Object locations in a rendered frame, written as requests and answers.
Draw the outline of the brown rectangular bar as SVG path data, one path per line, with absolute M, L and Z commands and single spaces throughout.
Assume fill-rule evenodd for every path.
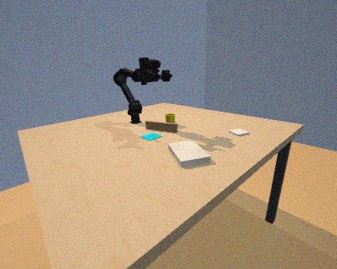
M 178 124 L 147 120 L 146 121 L 146 129 L 177 133 L 178 132 Z

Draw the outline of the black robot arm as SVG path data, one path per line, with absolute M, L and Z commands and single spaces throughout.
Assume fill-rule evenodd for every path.
M 141 123 L 140 121 L 140 113 L 142 112 L 142 106 L 139 100 L 135 100 L 132 93 L 130 92 L 129 87 L 126 84 L 127 76 L 131 77 L 134 82 L 141 82 L 141 71 L 142 70 L 151 70 L 151 71 L 158 71 L 160 68 L 161 63 L 159 60 L 150 59 L 149 58 L 139 58 L 140 68 L 135 69 L 135 71 L 129 69 L 119 69 L 117 73 L 113 76 L 113 81 L 116 85 L 120 86 L 121 90 L 123 91 L 128 103 L 129 103 L 129 110 L 128 115 L 131 116 L 132 124 Z

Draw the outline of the olive yellow cup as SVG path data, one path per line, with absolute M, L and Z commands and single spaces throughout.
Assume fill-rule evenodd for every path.
M 165 114 L 165 118 L 166 118 L 167 123 L 175 123 L 175 114 L 174 113 Z

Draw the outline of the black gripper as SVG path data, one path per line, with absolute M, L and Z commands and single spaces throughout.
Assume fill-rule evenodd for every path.
M 161 77 L 161 78 L 159 78 Z M 158 74 L 158 71 L 151 71 L 151 70 L 142 70 L 141 71 L 141 82 L 153 82 L 153 81 L 170 81 L 172 74 L 169 73 L 169 70 L 163 70 L 162 75 Z

